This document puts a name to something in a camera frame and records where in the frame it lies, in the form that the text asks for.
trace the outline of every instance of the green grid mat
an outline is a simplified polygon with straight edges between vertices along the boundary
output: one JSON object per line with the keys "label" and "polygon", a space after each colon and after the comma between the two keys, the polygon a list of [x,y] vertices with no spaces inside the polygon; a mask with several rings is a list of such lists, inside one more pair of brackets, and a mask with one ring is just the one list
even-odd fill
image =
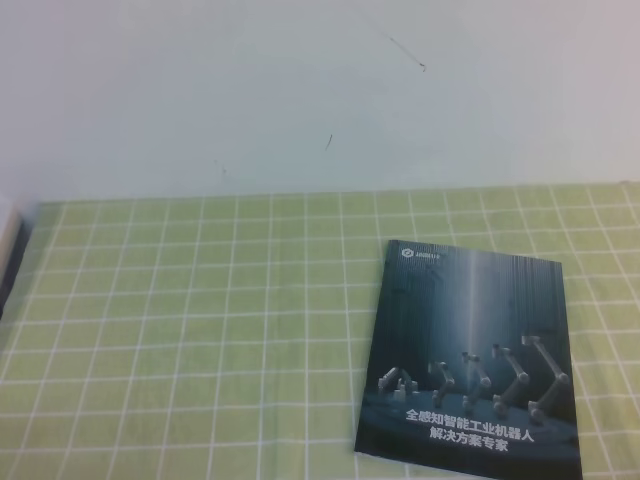
{"label": "green grid mat", "polygon": [[563,263],[585,476],[638,479],[639,218],[640,184],[45,204],[0,478],[454,477],[352,452],[399,238]]}

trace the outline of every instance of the white object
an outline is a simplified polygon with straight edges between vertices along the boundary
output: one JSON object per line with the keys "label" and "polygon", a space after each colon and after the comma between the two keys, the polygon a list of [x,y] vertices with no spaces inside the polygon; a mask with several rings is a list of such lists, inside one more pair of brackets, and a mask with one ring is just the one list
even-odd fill
{"label": "white object", "polygon": [[13,206],[0,199],[0,282],[4,278],[9,255],[20,228],[20,218]]}

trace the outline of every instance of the green checkered surface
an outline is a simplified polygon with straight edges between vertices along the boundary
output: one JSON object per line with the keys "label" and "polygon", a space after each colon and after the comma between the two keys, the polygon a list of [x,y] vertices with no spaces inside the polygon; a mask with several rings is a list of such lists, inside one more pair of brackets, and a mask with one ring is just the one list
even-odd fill
{"label": "green checkered surface", "polygon": [[463,478],[353,453],[397,238],[562,262],[585,476],[638,479],[639,219],[640,184],[44,204],[0,478]]}

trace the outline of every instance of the booklet cover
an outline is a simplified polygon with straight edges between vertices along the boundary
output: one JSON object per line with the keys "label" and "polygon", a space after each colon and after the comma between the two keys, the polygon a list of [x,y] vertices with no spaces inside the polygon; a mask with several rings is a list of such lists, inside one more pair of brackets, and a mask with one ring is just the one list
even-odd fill
{"label": "booklet cover", "polygon": [[355,450],[581,479],[561,264],[389,242]]}

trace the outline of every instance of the white wall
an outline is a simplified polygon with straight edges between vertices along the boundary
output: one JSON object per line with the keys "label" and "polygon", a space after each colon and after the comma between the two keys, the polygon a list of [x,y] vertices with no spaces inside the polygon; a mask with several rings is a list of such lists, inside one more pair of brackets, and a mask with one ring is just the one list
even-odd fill
{"label": "white wall", "polygon": [[640,179],[639,17],[638,0],[1,2],[0,190]]}

